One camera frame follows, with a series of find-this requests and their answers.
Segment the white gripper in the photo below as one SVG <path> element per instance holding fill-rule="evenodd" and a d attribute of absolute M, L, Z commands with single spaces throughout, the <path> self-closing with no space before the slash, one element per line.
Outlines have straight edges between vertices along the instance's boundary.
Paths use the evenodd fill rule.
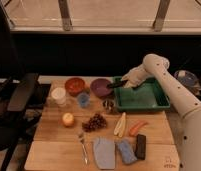
<path fill-rule="evenodd" d="M 150 74 L 144 69 L 143 65 L 139 65 L 130 69 L 122 78 L 125 81 L 124 88 L 138 87 L 141 85 Z"/>

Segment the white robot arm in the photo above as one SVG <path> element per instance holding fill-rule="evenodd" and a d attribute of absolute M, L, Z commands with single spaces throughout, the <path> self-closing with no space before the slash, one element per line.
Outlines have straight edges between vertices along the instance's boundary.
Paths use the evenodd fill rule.
<path fill-rule="evenodd" d="M 158 81 L 184 124 L 180 171 L 201 171 L 201 101 L 175 79 L 168 68 L 167 58 L 147 54 L 139 66 L 122 77 L 126 80 L 124 87 L 138 87 L 149 77 Z"/>

